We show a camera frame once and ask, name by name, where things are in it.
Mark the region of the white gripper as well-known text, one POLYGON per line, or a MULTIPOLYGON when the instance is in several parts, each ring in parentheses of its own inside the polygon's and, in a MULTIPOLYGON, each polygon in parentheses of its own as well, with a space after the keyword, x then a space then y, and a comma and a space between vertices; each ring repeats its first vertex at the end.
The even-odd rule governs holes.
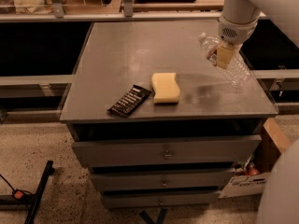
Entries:
POLYGON ((226 20, 223 16, 219 18, 218 36, 221 42, 217 46, 217 66, 227 69, 230 61, 235 56, 237 47, 247 41, 253 34, 258 21, 247 24, 238 24, 226 20))

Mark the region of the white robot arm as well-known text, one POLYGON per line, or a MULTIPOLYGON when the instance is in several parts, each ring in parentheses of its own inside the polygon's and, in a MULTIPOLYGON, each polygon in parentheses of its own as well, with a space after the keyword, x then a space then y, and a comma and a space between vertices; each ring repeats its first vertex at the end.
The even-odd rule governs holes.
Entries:
MULTIPOLYGON (((299 0, 224 0, 219 37, 244 43, 264 13, 299 46, 299 0)), ((299 142, 280 155, 266 181, 256 224, 299 224, 299 142)))

